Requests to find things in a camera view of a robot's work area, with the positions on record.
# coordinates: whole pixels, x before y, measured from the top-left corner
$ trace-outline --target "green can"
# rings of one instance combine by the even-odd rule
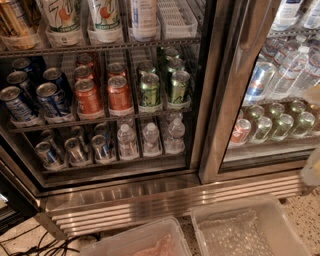
[[[171,86],[169,88],[169,102],[172,104],[186,102],[189,85],[190,75],[188,72],[183,70],[174,72],[171,77]]]
[[[159,104],[159,77],[156,74],[147,73],[141,77],[139,105],[143,107],[155,107]]]

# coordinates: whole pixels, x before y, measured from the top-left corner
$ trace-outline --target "can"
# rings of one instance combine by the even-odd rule
[[[62,117],[71,113],[64,92],[59,90],[54,83],[44,83],[40,85],[36,93],[38,95],[38,101],[43,106],[47,117]]]
[[[190,75],[186,71],[176,71],[172,74],[171,83],[169,84],[168,101],[173,104],[184,103],[188,97],[190,87]]]
[[[260,144],[268,139],[268,134],[272,128],[272,121],[269,117],[263,116],[255,120],[249,138],[250,142]]]
[[[280,103],[271,103],[267,107],[267,116],[270,119],[277,119],[280,117],[281,114],[284,113],[284,106]]]
[[[127,74],[126,74],[126,68],[124,64],[116,62],[116,63],[111,63],[107,66],[108,79],[114,76],[122,76],[126,78]]]
[[[80,125],[74,126],[71,128],[71,134],[73,138],[78,138],[84,151],[89,153],[90,151],[89,140],[88,140],[88,137],[86,136],[84,128]]]
[[[264,108],[260,105],[252,105],[246,110],[246,118],[250,121],[258,120],[264,115]]]
[[[77,0],[44,0],[44,14],[52,32],[67,33],[79,29],[80,22],[75,8]]]
[[[113,110],[126,110],[132,107],[127,79],[114,76],[108,80],[109,107]]]
[[[15,85],[19,87],[24,97],[27,100],[29,106],[33,109],[34,112],[39,111],[39,105],[37,102],[37,94],[34,85],[28,77],[28,74],[24,71],[15,71],[8,75],[7,82],[10,85]]]
[[[88,156],[82,148],[78,138],[70,138],[64,143],[64,147],[70,154],[72,163],[83,163],[88,160]]]
[[[256,97],[261,96],[275,72],[276,67],[273,64],[257,61],[246,91],[246,101],[255,101]]]
[[[160,84],[156,74],[145,74],[139,84],[139,105],[155,107],[160,104]]]
[[[140,62],[137,67],[138,81],[140,82],[141,77],[148,73],[156,73],[156,67],[153,65],[152,61],[147,60]]]
[[[27,100],[19,87],[9,86],[0,91],[0,100],[8,109],[13,119],[28,122],[37,118],[36,113],[28,106]]]
[[[295,119],[294,125],[290,130],[290,136],[294,138],[302,138],[311,129],[315,122],[315,117],[310,112],[302,112]]]
[[[273,126],[269,133],[270,139],[273,141],[284,140],[292,128],[294,120],[288,114],[281,114],[278,118],[273,120]]]
[[[91,145],[95,152],[95,159],[110,159],[112,157],[105,136],[101,134],[94,136],[91,140]]]
[[[56,84],[58,88],[65,93],[67,103],[71,106],[73,92],[65,73],[63,73],[59,68],[49,68],[44,71],[43,78],[48,82]]]
[[[37,144],[37,146],[35,147],[35,151],[40,159],[45,163],[45,165],[52,166],[62,164],[62,161],[59,158],[57,152],[47,141],[43,141]]]
[[[246,119],[239,119],[233,128],[230,142],[239,144],[245,143],[251,130],[251,123]]]
[[[92,80],[78,81],[75,84],[75,94],[82,114],[95,114],[103,109],[99,90]]]
[[[21,1],[19,0],[3,0],[0,2],[0,16],[9,37],[24,37],[35,34],[35,29],[29,22],[27,14],[23,9]],[[31,49],[35,46],[32,41],[13,47],[19,50]]]
[[[56,133],[54,130],[47,129],[40,134],[41,141],[47,141],[51,144],[52,148],[57,152],[60,159],[64,159],[64,149],[56,142]]]
[[[292,102],[289,102],[288,108],[288,114],[293,118],[296,118],[299,114],[306,110],[307,106],[300,100],[294,100]]]

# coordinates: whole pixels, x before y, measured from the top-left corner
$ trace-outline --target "blue can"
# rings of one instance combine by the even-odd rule
[[[0,100],[15,121],[28,122],[37,118],[37,114],[28,106],[22,90],[17,86],[2,89]]]
[[[59,68],[49,68],[43,73],[43,78],[51,83],[54,83],[66,95],[66,101],[69,106],[72,104],[73,92],[68,79]]]
[[[36,92],[47,117],[62,117],[71,113],[64,92],[54,83],[44,83]]]

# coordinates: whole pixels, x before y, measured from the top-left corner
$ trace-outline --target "clear plastic bin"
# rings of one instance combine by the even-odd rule
[[[195,37],[198,22],[185,0],[158,0],[164,38]]]
[[[37,33],[31,36],[6,37],[1,36],[2,42],[9,51],[28,50],[28,49],[44,49],[48,47],[46,37],[46,22],[44,19],[40,21]]]
[[[80,252],[80,256],[132,256],[135,252],[154,248],[166,235],[170,235],[173,241],[172,255],[192,255],[179,222],[168,217],[90,245]]]
[[[247,226],[245,225],[244,220],[239,221],[240,219],[238,219],[238,222],[234,221],[237,216],[246,214],[248,211],[255,213],[256,222],[258,223],[257,226]],[[254,230],[256,235],[256,237],[253,237],[254,244],[260,241],[261,245],[264,241],[265,243],[262,247],[263,251],[268,248],[268,250],[271,250],[271,254],[274,256],[311,256],[310,252],[308,252],[306,246],[301,242],[299,236],[296,234],[294,228],[281,209],[279,201],[272,195],[262,195],[244,199],[230,200],[228,202],[217,203],[212,206],[195,208],[191,211],[191,218],[201,254],[203,256],[231,255],[226,251],[221,251],[221,248],[218,248],[220,247],[218,245],[219,241],[225,239],[225,243],[222,243],[221,245],[230,247],[231,244],[227,243],[226,241],[229,241],[233,237],[237,236],[241,238],[242,235],[247,234],[245,231],[248,229]],[[229,237],[227,237],[227,234],[216,237],[213,233],[216,233],[219,226],[216,226],[216,224],[213,225],[213,221],[220,222],[220,224],[224,225],[221,225],[221,228],[232,228],[232,230],[234,230],[234,226],[241,227],[241,229],[239,229],[240,232],[231,233],[229,234]],[[216,247],[210,246],[212,241],[210,242],[205,239],[205,235],[208,235],[208,233],[204,232],[208,232],[211,237],[216,238],[215,240],[212,240],[213,243],[217,242]],[[247,248],[245,249],[250,249],[252,246],[254,246],[252,243],[247,244]],[[236,248],[228,248],[228,251],[232,250],[232,252],[234,252],[235,249]],[[259,255],[270,255],[262,254],[261,250],[259,250],[259,253]]]

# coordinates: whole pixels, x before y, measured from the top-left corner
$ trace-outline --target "water bottle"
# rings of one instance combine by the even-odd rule
[[[300,46],[298,52],[288,55],[266,90],[266,99],[280,100],[287,97],[291,86],[308,61],[309,47]]]
[[[275,65],[277,68],[281,66],[284,59],[293,54],[293,52],[298,51],[299,47],[305,42],[307,39],[304,35],[297,35],[295,39],[286,42],[283,47],[279,48],[278,52],[272,59],[272,64]]]
[[[313,54],[291,87],[290,95],[301,97],[303,91],[320,82],[320,52]]]
[[[144,152],[154,153],[159,151],[159,129],[154,123],[148,123],[143,131]]]
[[[122,157],[131,157],[138,154],[137,135],[128,124],[121,125],[117,137]]]
[[[167,151],[179,153],[184,149],[185,126],[180,118],[175,118],[168,126]]]

